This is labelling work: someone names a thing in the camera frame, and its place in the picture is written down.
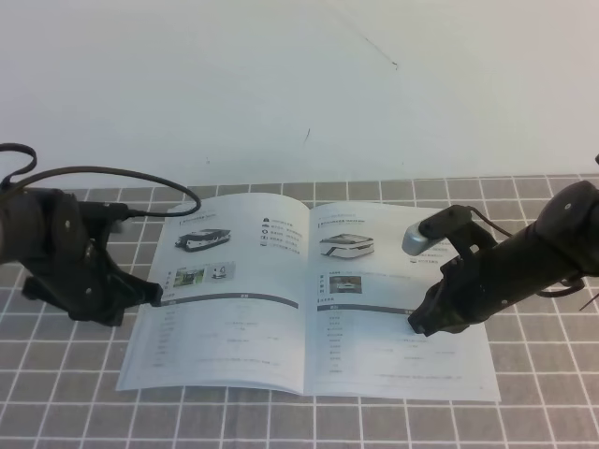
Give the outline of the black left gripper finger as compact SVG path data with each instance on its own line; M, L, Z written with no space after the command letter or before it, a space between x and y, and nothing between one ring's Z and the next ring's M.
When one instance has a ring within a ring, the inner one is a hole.
M163 289L158 283L144 281L119 268L111 275L111 292L123 308L143 304L159 307L163 296Z

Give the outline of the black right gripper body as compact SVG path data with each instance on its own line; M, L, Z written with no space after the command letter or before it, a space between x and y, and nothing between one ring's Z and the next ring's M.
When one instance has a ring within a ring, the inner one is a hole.
M482 322L477 310L484 303L481 257L499 242L483 228L434 230L425 228L429 240L448 240L458 255L441 267L442 279L427 291L423 300L423 332L460 333Z

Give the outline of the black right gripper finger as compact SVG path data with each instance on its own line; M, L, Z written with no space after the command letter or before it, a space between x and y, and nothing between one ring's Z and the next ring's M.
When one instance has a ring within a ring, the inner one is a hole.
M409 315L408 323L417 334L431 336L444 326L444 310L434 300L424 300Z

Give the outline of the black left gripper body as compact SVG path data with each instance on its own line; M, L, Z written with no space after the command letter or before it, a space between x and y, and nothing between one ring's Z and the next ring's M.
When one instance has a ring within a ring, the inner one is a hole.
M28 271L22 294L67 313L74 321L119 326L124 312L109 298L109 277L116 272L107 242L123 206L79 201L58 189L29 189L43 231L38 246L25 256Z

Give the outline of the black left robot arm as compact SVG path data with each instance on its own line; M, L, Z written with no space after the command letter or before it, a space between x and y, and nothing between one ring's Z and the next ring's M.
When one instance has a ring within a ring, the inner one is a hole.
M28 271L22 294L74 321L120 326L126 310L161 303L163 290L122 271L108 249L123 203L79 201L58 189L27 189L1 205L1 261Z

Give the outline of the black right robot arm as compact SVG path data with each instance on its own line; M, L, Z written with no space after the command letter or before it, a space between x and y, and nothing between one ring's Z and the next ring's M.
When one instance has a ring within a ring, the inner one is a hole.
M538 218L502 242L472 216L477 210L454 205L413 224L402 249L416 256L448 240L457 256L441 267L442 279L408 318L417 334L457 334L487 321L527 297L565 297L583 278L598 274L598 190L588 181L567 186Z

